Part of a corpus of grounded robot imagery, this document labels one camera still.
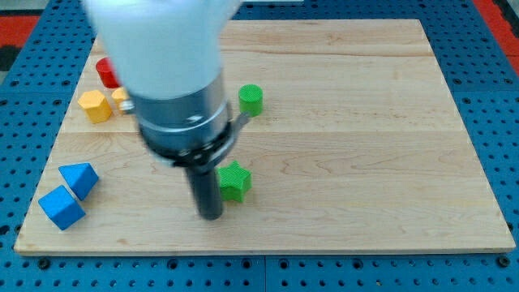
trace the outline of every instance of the yellow hexagonal block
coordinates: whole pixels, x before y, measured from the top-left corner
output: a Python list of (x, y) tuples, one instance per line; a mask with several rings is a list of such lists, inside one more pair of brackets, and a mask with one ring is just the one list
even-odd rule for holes
[(83, 93), (78, 104), (92, 123), (106, 122), (112, 115), (112, 108), (110, 108), (108, 100), (99, 90)]
[(119, 105), (121, 104), (121, 102), (128, 99), (128, 93), (124, 88), (117, 88), (114, 92), (112, 92), (112, 98), (114, 99), (115, 105), (117, 106), (118, 110), (121, 110), (119, 108)]

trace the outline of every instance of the wood grain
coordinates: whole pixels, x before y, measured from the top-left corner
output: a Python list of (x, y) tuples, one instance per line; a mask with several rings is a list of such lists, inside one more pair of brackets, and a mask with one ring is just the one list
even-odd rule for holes
[[(96, 43), (20, 231), (27, 255), (430, 254), (515, 247), (417, 20), (230, 22), (225, 89), (264, 89), (234, 159), (243, 204), (203, 221), (182, 170), (151, 157), (131, 116), (92, 125), (76, 100), (102, 87)], [(60, 165), (101, 177), (87, 216), (59, 231), (35, 203)]]

